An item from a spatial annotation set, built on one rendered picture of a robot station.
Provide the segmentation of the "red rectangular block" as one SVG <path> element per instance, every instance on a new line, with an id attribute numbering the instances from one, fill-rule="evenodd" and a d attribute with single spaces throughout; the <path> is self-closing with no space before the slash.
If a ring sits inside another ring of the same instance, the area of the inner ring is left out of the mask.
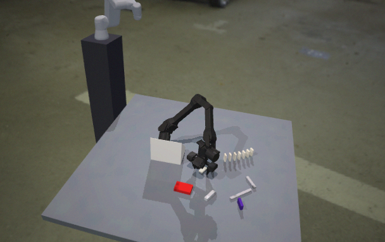
<path id="1" fill-rule="evenodd" d="M 174 191 L 190 195 L 192 188 L 193 188 L 193 184 L 186 184 L 186 183 L 177 181 L 174 186 Z"/>

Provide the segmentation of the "purple rectangular block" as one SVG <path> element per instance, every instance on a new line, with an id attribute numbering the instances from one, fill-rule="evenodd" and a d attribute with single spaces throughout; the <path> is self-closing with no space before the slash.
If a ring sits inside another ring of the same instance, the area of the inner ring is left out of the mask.
<path id="1" fill-rule="evenodd" d="M 244 205 L 243 205 L 243 203 L 241 201 L 241 198 L 237 199 L 237 204 L 239 205 L 239 209 L 242 210 Z"/>

